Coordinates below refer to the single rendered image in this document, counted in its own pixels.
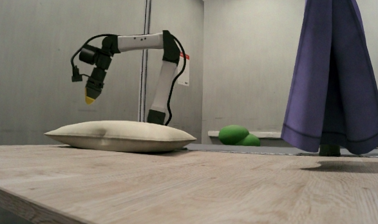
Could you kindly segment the beige pillow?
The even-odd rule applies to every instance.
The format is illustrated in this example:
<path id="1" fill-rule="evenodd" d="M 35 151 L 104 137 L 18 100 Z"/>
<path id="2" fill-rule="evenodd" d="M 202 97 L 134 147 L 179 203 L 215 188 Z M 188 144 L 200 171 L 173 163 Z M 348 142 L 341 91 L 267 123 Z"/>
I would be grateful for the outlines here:
<path id="1" fill-rule="evenodd" d="M 78 148 L 131 153 L 172 151 L 197 140 L 172 127 L 130 121 L 84 122 L 64 126 L 44 135 Z"/>

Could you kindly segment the grey vertical metal post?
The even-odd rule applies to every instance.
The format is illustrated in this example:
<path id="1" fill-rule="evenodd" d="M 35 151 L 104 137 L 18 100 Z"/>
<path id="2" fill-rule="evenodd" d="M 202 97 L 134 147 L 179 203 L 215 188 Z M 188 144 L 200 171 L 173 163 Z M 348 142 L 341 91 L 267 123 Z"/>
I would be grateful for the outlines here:
<path id="1" fill-rule="evenodd" d="M 152 0 L 145 0 L 142 34 L 150 34 L 151 8 L 152 8 Z M 149 60 L 149 49 L 141 50 L 140 80 L 139 80 L 139 94 L 138 94 L 138 122 L 144 122 L 144 123 L 146 123 L 148 60 Z"/>

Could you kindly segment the purple cloth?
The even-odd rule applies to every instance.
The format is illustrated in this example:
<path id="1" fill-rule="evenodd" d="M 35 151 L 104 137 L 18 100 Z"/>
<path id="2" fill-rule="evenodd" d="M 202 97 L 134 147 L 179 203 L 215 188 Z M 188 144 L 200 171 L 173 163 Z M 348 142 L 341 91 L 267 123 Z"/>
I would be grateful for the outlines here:
<path id="1" fill-rule="evenodd" d="M 280 138 L 311 153 L 378 146 L 378 89 L 356 0 L 305 0 Z"/>

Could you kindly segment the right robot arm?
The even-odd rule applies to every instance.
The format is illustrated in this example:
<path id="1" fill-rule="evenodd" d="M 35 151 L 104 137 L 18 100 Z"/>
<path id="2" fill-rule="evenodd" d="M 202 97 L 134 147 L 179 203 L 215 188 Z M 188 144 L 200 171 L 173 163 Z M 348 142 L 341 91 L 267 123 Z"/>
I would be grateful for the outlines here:
<path id="1" fill-rule="evenodd" d="M 105 71 L 115 53 L 146 49 L 164 49 L 161 73 L 147 116 L 147 123 L 162 126 L 176 67 L 180 61 L 180 49 L 169 30 L 151 35 L 107 36 L 102 41 L 102 48 L 85 44 L 80 51 L 79 60 L 91 65 L 95 63 L 98 69 Z"/>

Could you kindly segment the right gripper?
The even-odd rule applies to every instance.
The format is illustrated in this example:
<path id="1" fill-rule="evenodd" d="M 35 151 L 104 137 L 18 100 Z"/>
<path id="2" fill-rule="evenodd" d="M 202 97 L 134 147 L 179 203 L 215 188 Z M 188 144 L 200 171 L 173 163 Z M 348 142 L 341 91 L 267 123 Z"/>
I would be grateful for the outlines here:
<path id="1" fill-rule="evenodd" d="M 91 73 L 91 78 L 87 80 L 85 86 L 85 102 L 87 104 L 91 104 L 100 94 L 101 88 L 104 87 L 104 78 L 106 76 L 106 71 L 98 69 L 96 67 L 93 68 Z M 95 80 L 94 80 L 95 79 Z"/>

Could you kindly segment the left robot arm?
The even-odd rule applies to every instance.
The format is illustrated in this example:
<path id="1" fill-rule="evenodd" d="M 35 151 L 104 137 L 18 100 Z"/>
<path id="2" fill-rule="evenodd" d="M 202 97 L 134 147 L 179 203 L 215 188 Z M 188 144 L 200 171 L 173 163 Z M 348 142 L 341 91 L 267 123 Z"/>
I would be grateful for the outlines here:
<path id="1" fill-rule="evenodd" d="M 319 154 L 317 153 L 298 153 L 296 156 L 336 156 L 336 157 L 359 157 L 364 158 L 362 155 L 356 154 L 341 154 L 339 145 L 320 145 Z"/>

